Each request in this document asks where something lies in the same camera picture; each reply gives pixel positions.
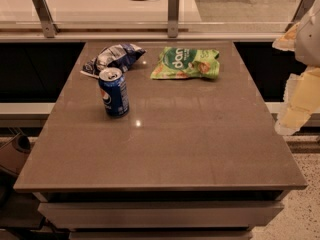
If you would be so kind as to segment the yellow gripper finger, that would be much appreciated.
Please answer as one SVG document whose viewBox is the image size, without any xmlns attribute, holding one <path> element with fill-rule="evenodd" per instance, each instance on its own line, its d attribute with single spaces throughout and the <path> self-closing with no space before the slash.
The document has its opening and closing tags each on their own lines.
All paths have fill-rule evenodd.
<svg viewBox="0 0 320 240">
<path fill-rule="evenodd" d="M 277 38 L 273 43 L 272 47 L 281 51 L 295 51 L 295 41 L 297 35 L 299 23 L 294 24 L 289 30 L 281 37 Z"/>
<path fill-rule="evenodd" d="M 308 66 L 300 74 L 291 74 L 286 82 L 283 104 L 277 115 L 275 130 L 293 135 L 320 108 L 320 68 Z"/>
</svg>

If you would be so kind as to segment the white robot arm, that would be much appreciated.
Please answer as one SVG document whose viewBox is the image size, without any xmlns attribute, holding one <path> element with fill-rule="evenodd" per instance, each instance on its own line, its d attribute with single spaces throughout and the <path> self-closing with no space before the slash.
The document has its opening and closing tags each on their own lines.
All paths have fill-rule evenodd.
<svg viewBox="0 0 320 240">
<path fill-rule="evenodd" d="M 300 75 L 290 74 L 275 123 L 279 135 L 292 135 L 320 108 L 320 1 L 277 38 L 272 47 L 293 51 L 295 59 L 306 65 Z"/>
</svg>

